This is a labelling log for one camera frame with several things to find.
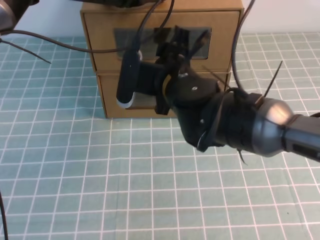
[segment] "drawer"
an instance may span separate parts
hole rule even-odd
[[[199,72],[205,78],[210,78],[209,72]],[[216,72],[219,77],[230,80],[230,73]],[[121,108],[117,104],[117,88],[119,74],[104,73],[97,75],[97,83],[101,96],[102,106],[107,118],[169,118],[175,117],[175,114],[170,110],[169,115],[158,115],[155,112],[156,100],[154,96],[136,93],[132,107],[128,109]]]
[[[143,60],[154,62],[157,48],[171,39],[174,27],[190,30],[189,45],[203,32],[211,32],[210,41],[192,59],[191,67],[196,72],[229,72],[233,37],[241,11],[173,12],[161,34],[141,47]],[[149,18],[143,36],[152,34],[162,23],[165,12],[156,12]],[[83,12],[82,21],[88,47],[103,50],[127,46],[136,32],[144,12]],[[121,69],[123,52],[93,54],[93,69],[96,72],[114,72]]]

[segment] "white wall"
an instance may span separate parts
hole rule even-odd
[[[243,1],[246,6],[250,0]],[[81,5],[70,0],[40,0],[27,10],[16,29],[51,37],[81,36]],[[256,0],[243,26],[247,33],[302,31],[320,31],[320,0]]]

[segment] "table surface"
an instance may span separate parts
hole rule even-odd
[[[60,40],[86,47],[83,37]],[[176,119],[104,119],[87,54],[10,41],[52,61],[0,44],[0,190],[10,240],[320,238],[320,163],[244,153],[245,165],[229,147],[197,152]],[[245,89],[264,92],[282,59],[269,97],[296,113],[320,111],[319,33],[243,34]]]

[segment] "cardboard box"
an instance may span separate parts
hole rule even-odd
[[[211,78],[209,72],[198,72],[204,78]],[[216,72],[227,82],[230,81],[229,72]],[[132,107],[121,108],[117,104],[116,94],[119,81],[119,73],[103,73],[97,75],[97,84],[100,91],[102,106],[106,118],[170,118],[175,117],[170,110],[168,116],[157,115],[155,112],[156,99],[153,96],[137,93]]]
[[[171,1],[166,0],[156,8],[145,25],[143,36],[152,34],[165,19]],[[83,29],[89,49],[106,50],[126,47],[135,34],[150,5],[137,8],[115,8],[94,3],[84,3],[81,10]],[[175,0],[173,12],[163,32],[141,46],[143,60],[154,63],[157,48],[173,35],[179,26],[190,30],[189,45],[204,31],[211,31],[210,42],[191,60],[197,73],[208,75],[205,68],[229,81],[232,42],[239,20],[243,15],[242,0]],[[137,94],[131,109],[117,105],[116,92],[123,52],[91,54],[93,70],[97,74],[105,115],[108,118],[161,118],[156,115],[155,98]]]

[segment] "cardboard drawer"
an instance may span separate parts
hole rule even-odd
[[[214,2],[217,5],[217,0],[202,1]],[[130,39],[139,27],[142,19],[145,17],[145,12],[149,9],[141,11],[112,11],[109,8],[97,6],[94,10],[82,9],[83,27],[86,32],[86,39],[88,47],[91,49],[103,50],[125,47],[130,43]],[[166,30],[171,29],[169,35],[165,35],[165,31],[161,36],[166,37],[161,40],[161,43],[167,42],[171,39],[173,28],[175,26],[187,28],[191,30],[190,45],[201,34],[203,30],[211,31],[211,39],[208,45],[202,48],[191,61],[191,67],[196,72],[206,72],[203,66],[214,72],[229,72],[231,61],[231,48],[233,37],[242,14],[242,8],[234,7],[229,10],[223,9],[176,9],[166,24]],[[144,36],[152,34],[158,28],[164,18],[166,12],[155,12],[149,18],[146,26]],[[156,57],[156,50],[159,46],[159,39],[153,39],[149,43],[141,47],[143,60],[147,62],[154,62]],[[93,69],[98,72],[118,72],[121,69],[122,54],[106,53],[93,54],[91,56]]]
[[[208,72],[199,72],[205,78],[210,78]],[[230,80],[230,73],[216,72],[222,79],[227,82]],[[155,112],[156,100],[153,96],[136,94],[135,101],[129,109],[124,109],[117,104],[117,88],[119,74],[104,73],[97,75],[97,83],[100,91],[101,101],[107,118],[169,118],[175,117],[175,114],[170,110],[169,115],[158,115]]]

